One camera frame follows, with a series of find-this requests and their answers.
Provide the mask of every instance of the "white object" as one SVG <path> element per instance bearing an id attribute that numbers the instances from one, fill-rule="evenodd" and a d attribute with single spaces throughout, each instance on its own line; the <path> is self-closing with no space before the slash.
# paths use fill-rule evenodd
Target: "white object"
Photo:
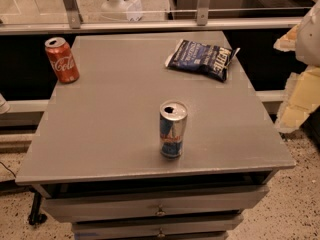
<path id="1" fill-rule="evenodd" d="M 0 93 L 0 114 L 4 114 L 8 112 L 10 109 L 9 103 L 3 98 L 3 96 Z"/>
<path id="2" fill-rule="evenodd" d="M 141 17 L 141 0 L 106 0 L 101 6 L 101 20 L 138 21 Z"/>
<path id="3" fill-rule="evenodd" d="M 302 19 L 297 32 L 296 59 L 320 66 L 320 1 Z"/>

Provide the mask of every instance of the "metal post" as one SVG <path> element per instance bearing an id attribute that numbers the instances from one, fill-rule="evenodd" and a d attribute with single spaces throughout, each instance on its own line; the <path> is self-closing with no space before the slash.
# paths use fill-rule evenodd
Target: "metal post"
<path id="1" fill-rule="evenodd" d="M 205 26 L 208 22 L 210 0 L 198 0 L 197 24 Z"/>
<path id="2" fill-rule="evenodd" d="M 63 0 L 66 8 L 70 28 L 80 28 L 82 18 L 79 12 L 77 0 Z"/>

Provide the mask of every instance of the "red can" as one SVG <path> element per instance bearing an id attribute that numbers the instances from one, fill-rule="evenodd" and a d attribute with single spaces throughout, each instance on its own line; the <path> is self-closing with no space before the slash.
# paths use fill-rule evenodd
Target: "red can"
<path id="1" fill-rule="evenodd" d="M 51 66 L 61 83 L 72 83 L 79 78 L 79 71 L 71 49 L 62 37 L 50 38 L 45 42 L 45 50 Z"/>

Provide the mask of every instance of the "coca-cola logo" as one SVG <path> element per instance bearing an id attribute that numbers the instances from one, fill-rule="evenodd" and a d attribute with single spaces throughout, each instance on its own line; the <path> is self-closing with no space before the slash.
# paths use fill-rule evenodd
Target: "coca-cola logo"
<path id="1" fill-rule="evenodd" d="M 72 54 L 70 54 L 67 57 L 62 57 L 60 59 L 58 59 L 56 62 L 51 62 L 52 67 L 56 70 L 56 71 L 66 71 L 66 70 L 70 70 L 74 67 L 75 63 L 74 63 L 74 59 L 72 57 Z"/>

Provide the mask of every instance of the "speckled floor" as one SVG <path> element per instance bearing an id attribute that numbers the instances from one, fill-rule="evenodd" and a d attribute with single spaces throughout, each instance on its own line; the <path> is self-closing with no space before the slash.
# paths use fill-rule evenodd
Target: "speckled floor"
<path id="1" fill-rule="evenodd" d="M 319 148 L 304 129 L 285 137 L 297 166 L 276 174 L 268 183 L 270 192 L 256 207 L 244 211 L 244 221 L 229 232 L 228 240 L 320 239 Z M 0 135 L 0 144 L 4 142 Z M 24 153 L 2 153 L 0 161 L 16 173 L 23 157 Z M 12 178 L 0 166 L 0 180 Z M 58 223 L 50 215 L 44 224 L 30 226 L 32 200 L 32 193 L 0 196 L 0 239 L 74 239 L 70 224 Z"/>

